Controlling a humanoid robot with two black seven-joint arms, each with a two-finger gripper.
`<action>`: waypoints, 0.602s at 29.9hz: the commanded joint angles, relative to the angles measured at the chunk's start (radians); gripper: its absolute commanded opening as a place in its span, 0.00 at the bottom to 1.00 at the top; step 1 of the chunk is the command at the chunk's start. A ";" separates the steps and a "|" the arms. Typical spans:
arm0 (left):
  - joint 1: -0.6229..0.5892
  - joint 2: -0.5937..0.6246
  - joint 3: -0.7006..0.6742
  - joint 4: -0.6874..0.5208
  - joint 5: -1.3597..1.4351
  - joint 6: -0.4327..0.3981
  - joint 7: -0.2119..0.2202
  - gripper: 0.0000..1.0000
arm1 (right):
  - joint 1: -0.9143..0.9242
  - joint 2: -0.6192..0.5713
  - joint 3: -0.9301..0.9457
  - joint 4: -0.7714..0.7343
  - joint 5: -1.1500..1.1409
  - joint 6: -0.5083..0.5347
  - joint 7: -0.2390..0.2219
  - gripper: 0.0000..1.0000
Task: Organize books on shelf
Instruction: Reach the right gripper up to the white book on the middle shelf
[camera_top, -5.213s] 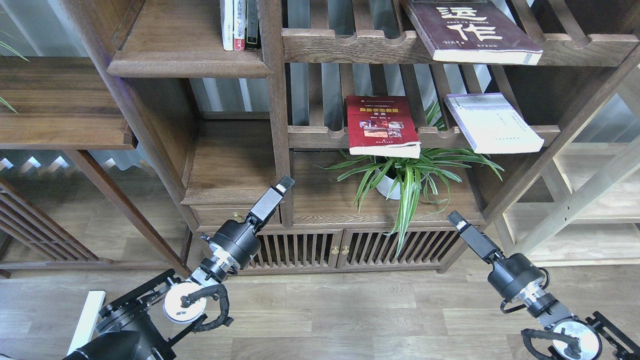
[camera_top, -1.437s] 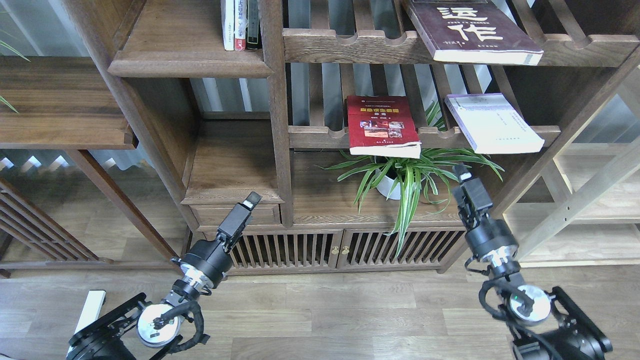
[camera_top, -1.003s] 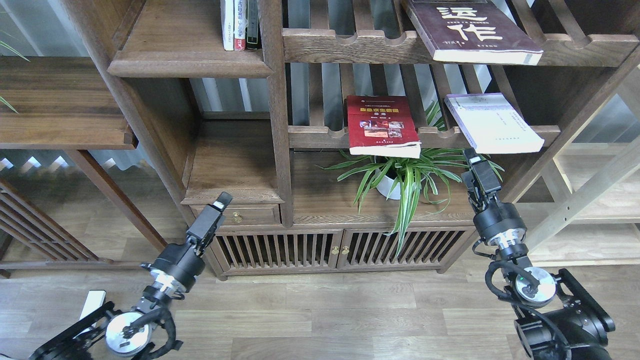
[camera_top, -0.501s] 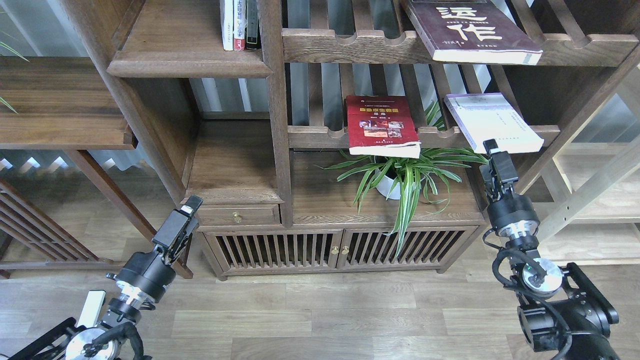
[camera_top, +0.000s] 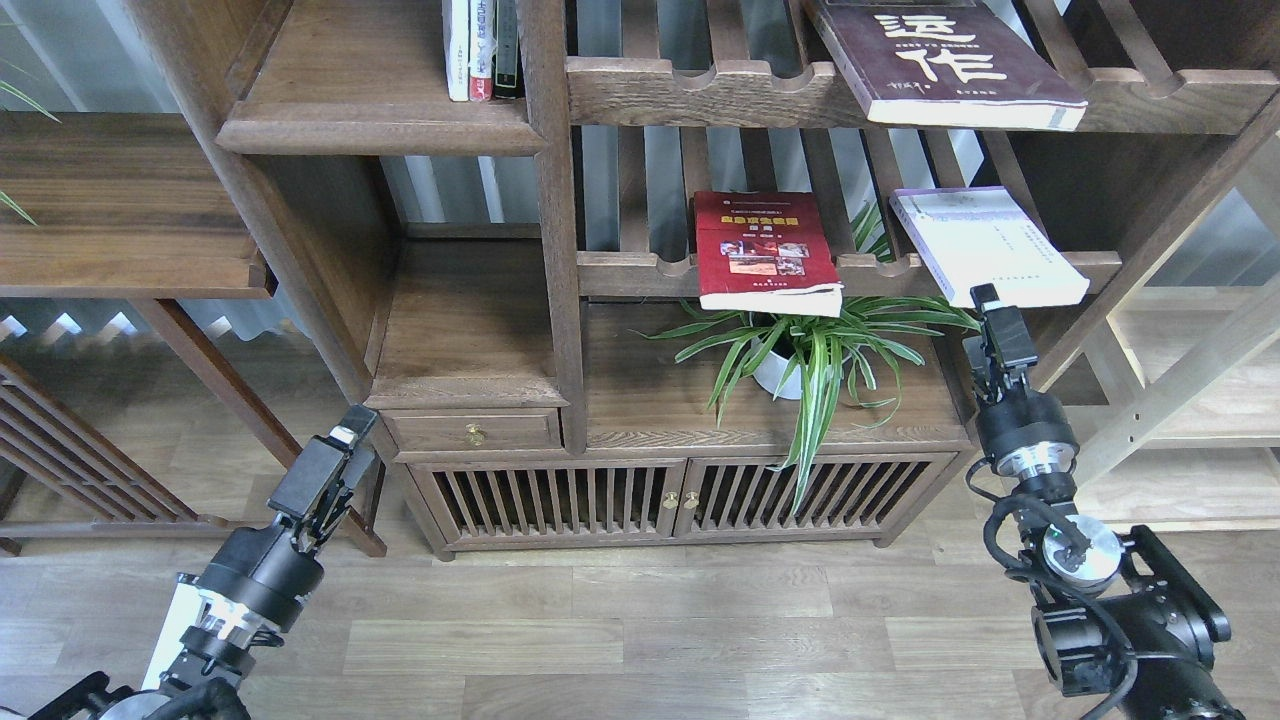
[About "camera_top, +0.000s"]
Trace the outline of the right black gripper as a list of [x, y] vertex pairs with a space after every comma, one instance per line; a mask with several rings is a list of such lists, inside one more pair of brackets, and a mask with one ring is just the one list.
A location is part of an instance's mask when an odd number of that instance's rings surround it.
[[1079, 450], [1061, 404], [1027, 384], [1027, 370], [1039, 361], [1019, 307], [1000, 300], [993, 284], [978, 284], [970, 296], [980, 334], [963, 341], [975, 398], [989, 404], [977, 416], [980, 447], [998, 477], [1028, 479], [1070, 473]]

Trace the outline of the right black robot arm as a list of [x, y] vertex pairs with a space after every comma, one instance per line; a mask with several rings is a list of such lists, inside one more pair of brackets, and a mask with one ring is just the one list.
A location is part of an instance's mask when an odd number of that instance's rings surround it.
[[1076, 510], [1079, 445], [1061, 404], [1027, 378], [1038, 357], [1021, 314], [992, 284], [972, 299], [980, 334], [964, 347], [982, 462], [1016, 482], [993, 497], [983, 539], [1036, 601], [1050, 679], [1066, 697], [1098, 696], [1089, 719], [1239, 719], [1211, 675], [1226, 614], [1149, 528], [1119, 534]]

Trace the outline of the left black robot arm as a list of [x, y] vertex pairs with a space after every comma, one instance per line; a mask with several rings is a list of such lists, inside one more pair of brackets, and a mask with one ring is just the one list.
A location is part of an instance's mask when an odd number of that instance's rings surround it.
[[289, 466], [268, 502], [270, 524], [233, 530], [201, 573], [178, 575], [141, 688], [111, 688], [106, 673], [91, 673], [35, 716], [246, 719], [238, 689], [251, 653], [283, 644], [321, 582], [317, 555], [378, 460], [367, 443], [376, 423], [374, 410], [351, 407]]

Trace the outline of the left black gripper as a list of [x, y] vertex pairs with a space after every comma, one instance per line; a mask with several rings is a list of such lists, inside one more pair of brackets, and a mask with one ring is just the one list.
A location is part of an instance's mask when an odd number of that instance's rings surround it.
[[315, 436], [268, 501], [276, 523], [238, 528], [198, 575], [196, 585], [242, 603], [288, 632], [324, 577], [315, 551], [335, 532], [376, 461], [366, 441], [378, 413], [353, 405], [328, 436]]

